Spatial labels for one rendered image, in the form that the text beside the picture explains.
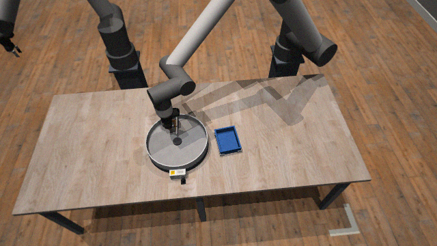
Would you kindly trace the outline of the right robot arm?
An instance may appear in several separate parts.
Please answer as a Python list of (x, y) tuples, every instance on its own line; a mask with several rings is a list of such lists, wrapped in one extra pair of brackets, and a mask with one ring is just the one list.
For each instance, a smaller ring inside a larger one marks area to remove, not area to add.
[[(130, 42), (121, 8), (109, 0), (88, 0), (100, 17), (98, 31), (106, 46), (105, 53), (116, 70), (127, 70), (138, 62), (135, 46)], [(11, 34), (20, 0), (0, 0), (0, 33)]]

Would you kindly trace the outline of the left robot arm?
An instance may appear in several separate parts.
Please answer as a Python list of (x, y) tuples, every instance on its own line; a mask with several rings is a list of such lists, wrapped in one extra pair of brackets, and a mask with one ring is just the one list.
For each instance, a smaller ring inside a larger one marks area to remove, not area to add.
[[(157, 111), (170, 108), (172, 98), (195, 90), (195, 82), (183, 67), (234, 1), (211, 0), (173, 52), (160, 59), (159, 66), (169, 80), (147, 90)], [(317, 30), (302, 0), (270, 2), (283, 18), (274, 56), (283, 62), (295, 62), (303, 54), (318, 67), (326, 65), (338, 46)]]

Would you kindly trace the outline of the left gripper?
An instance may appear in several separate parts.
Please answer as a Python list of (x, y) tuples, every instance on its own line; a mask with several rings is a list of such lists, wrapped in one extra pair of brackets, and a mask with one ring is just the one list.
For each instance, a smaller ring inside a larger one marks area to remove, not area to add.
[[(155, 109), (155, 108), (154, 108)], [(170, 129), (175, 131), (174, 122), (172, 122), (173, 118), (176, 118), (180, 115), (180, 110), (178, 108), (173, 108), (172, 105), (165, 111), (157, 111), (155, 109), (156, 115), (161, 118), (161, 121), (164, 123), (165, 129)]]

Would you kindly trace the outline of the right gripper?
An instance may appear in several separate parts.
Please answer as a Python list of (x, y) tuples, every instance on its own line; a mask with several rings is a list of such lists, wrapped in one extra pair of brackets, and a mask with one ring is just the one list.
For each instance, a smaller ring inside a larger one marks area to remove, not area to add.
[(0, 33), (0, 44), (3, 45), (4, 49), (9, 52), (9, 53), (13, 53), (16, 57), (19, 57), (19, 55), (13, 51), (14, 47), (16, 48), (16, 50), (19, 53), (22, 53), (22, 51), (18, 48), (18, 46), (15, 46), (12, 42), (10, 42), (10, 38), (13, 38), (14, 34), (13, 32), (11, 34), (3, 34)]

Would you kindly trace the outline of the blue shallow tray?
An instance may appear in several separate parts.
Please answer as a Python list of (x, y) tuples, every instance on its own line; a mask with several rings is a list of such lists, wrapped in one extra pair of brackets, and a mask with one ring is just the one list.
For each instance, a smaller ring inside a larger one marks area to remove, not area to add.
[(221, 154), (229, 154), (241, 150), (235, 126), (214, 129), (218, 148)]

